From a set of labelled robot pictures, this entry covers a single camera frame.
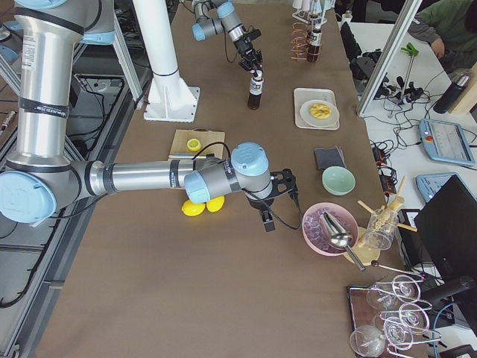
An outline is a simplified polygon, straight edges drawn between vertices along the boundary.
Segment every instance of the yellow lemon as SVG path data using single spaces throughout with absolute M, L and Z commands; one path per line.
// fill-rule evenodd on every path
M 206 208 L 205 203 L 194 204 L 190 200 L 186 201 L 182 206 L 182 212 L 187 216 L 197 216 L 201 214 Z
M 199 139 L 192 138 L 187 141 L 187 149 L 189 149 L 192 153 L 196 153 L 202 149 L 202 144 L 200 143 Z
M 316 119 L 327 119 L 331 116 L 331 108 L 321 103 L 313 104 L 310 107 L 310 114 Z
M 225 197 L 219 196 L 218 198 L 212 199 L 211 201 L 207 202 L 207 209 L 211 213 L 216 213 L 218 212 L 223 206 L 225 202 Z

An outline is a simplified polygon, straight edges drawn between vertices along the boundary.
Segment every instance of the green bowl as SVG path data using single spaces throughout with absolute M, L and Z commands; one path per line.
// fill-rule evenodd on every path
M 356 185 L 353 173 L 342 166 L 326 168 L 321 180 L 326 191 L 333 195 L 345 195 L 351 192 Z

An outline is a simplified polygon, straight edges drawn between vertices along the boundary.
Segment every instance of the brown tabletop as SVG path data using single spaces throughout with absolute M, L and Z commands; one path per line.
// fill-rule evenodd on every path
M 346 207 L 362 226 L 359 205 L 384 204 L 366 128 L 357 105 L 338 26 L 329 14 L 317 63 L 290 60 L 292 8 L 237 6 L 245 25 L 263 35 L 265 91 L 258 110 L 246 106 L 250 74 L 224 58 L 224 38 L 192 38 L 192 15 L 182 7 L 173 35 L 181 76 L 201 88 L 196 120 L 184 125 L 134 116 L 120 163 L 165 160 L 177 128 L 224 131 L 234 147 L 264 147 L 271 170 L 292 169 L 303 211 L 317 202 Z M 296 87 L 331 89 L 341 114 L 338 131 L 294 124 Z M 327 193 L 313 148 L 340 145 L 356 188 Z M 218 213 L 189 218 L 179 190 L 123 192 L 101 200 L 75 258 L 37 358 L 67 357 L 353 357 L 345 286 L 370 285 L 386 274 L 361 273 L 343 257 L 316 254 L 301 230 L 279 222 L 266 233 L 241 193 L 228 195 Z M 284 196 L 273 209 L 297 223 Z M 396 247 L 382 254 L 399 263 Z

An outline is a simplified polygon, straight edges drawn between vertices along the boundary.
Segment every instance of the person's hand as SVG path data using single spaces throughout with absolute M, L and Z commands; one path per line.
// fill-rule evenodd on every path
M 446 46 L 444 46 L 444 42 L 440 37 L 431 44 L 431 48 L 438 60 L 444 56 Z

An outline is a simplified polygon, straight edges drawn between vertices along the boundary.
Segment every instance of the metal ladle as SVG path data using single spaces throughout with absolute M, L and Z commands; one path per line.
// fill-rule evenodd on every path
M 351 260 L 353 260 L 353 262 L 358 266 L 359 270 L 364 271 L 366 268 L 350 247 L 350 243 L 353 240 L 353 235 L 351 235 L 351 233 L 340 224 L 336 217 L 330 213 L 324 212 L 322 217 L 322 222 L 324 223 L 323 226 L 326 228 L 326 232 L 328 234 L 327 237 L 331 246 L 337 249 L 344 248 L 350 255 Z

